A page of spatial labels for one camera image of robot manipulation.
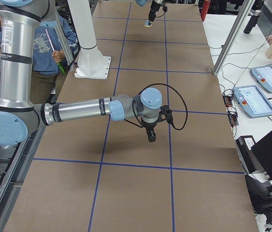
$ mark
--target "pen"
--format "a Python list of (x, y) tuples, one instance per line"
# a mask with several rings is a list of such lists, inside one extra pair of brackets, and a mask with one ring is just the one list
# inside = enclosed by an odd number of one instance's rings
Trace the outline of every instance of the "pen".
[[(49, 35), (49, 32), (48, 32), (47, 28), (45, 28), (45, 33), (47, 34), (48, 39), (49, 39), (49, 42), (50, 42), (50, 45), (51, 45), (51, 48), (52, 48), (52, 50), (54, 51), (55, 49), (54, 49), (54, 47), (53, 47), (53, 44), (52, 44), (52, 41), (51, 41), (51, 38), (50, 38), (50, 35)], [(62, 73), (65, 74), (66, 72), (65, 72), (65, 70), (63, 69), (62, 65), (61, 65), (60, 63), (58, 63), (57, 65), (59, 66), (59, 69), (62, 71)]]

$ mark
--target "white stand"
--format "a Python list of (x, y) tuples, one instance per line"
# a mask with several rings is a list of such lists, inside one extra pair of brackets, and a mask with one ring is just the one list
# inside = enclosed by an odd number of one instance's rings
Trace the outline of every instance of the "white stand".
[(81, 46), (77, 78), (107, 79), (111, 57), (104, 57), (97, 48), (88, 0), (69, 0), (68, 5)]

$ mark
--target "table surface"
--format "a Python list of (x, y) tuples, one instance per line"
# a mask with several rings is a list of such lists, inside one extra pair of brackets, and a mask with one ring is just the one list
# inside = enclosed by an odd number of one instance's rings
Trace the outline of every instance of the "table surface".
[[(236, 16), (233, 15), (207, 15), (203, 26), (210, 47), (219, 48), (224, 44), (235, 19)], [(266, 39), (261, 33), (259, 27), (256, 25), (250, 34), (243, 33), (243, 29), (248, 20), (249, 18), (246, 19), (229, 54), (250, 52), (254, 49), (256, 50), (250, 53), (228, 55), (223, 66), (224, 77), (235, 84), (237, 83), (236, 87), (258, 85), (265, 96), (267, 98), (271, 98), (272, 93), (266, 92), (259, 84), (257, 84), (249, 69), (241, 69), (234, 66), (237, 65), (239, 67), (253, 68), (272, 64), (272, 59), (267, 59), (265, 54), (269, 45), (266, 43)], [(212, 58), (215, 63), (218, 58), (216, 55), (221, 52), (221, 48), (212, 48), (211, 54), (213, 55)], [(225, 88), (233, 88), (234, 86), (223, 78), (222, 71), (218, 74), (218, 80), (220, 84), (225, 86)], [(235, 138), (242, 135), (252, 135), (257, 142), (272, 130), (272, 121), (268, 117), (249, 118), (238, 104), (236, 104), (236, 109), (239, 115), (239, 126), (236, 128), (237, 132)]]
[[(107, 116), (46, 128), (5, 232), (258, 231), (198, 7), (168, 4), (145, 28), (149, 7), (99, 1), (93, 22), (99, 50), (112, 57), (108, 78), (70, 72), (58, 101), (168, 83), (186, 100), (186, 128), (159, 123), (155, 143)], [(157, 88), (179, 127), (180, 99)]]

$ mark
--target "person's hand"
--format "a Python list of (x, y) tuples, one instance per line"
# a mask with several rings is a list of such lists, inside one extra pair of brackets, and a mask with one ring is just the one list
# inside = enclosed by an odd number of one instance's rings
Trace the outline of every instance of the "person's hand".
[(52, 57), (56, 63), (60, 63), (64, 60), (65, 54), (64, 54), (63, 50), (60, 50), (60, 51), (55, 50), (52, 53)]

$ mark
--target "blue sweatshirt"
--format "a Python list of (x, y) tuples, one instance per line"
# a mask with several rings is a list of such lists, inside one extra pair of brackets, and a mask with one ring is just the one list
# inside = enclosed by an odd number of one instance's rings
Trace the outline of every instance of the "blue sweatshirt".
[[(76, 34), (71, 30), (67, 22), (59, 17), (60, 23), (62, 25), (63, 31), (66, 35), (67, 42), (69, 47), (72, 50), (72, 53), (77, 52), (77, 37)], [(34, 50), (33, 50), (33, 70), (40, 72), (42, 75), (51, 75), (56, 74), (60, 71), (57, 63), (52, 58), (53, 50), (51, 44), (45, 32), (46, 27), (39, 26), (35, 29), (35, 38), (34, 38)], [(62, 49), (60, 42), (58, 40), (57, 34), (53, 28), (47, 28), (53, 47), (55, 50), (59, 51)], [(64, 67), (67, 64), (66, 59), (61, 62), (61, 65)]]

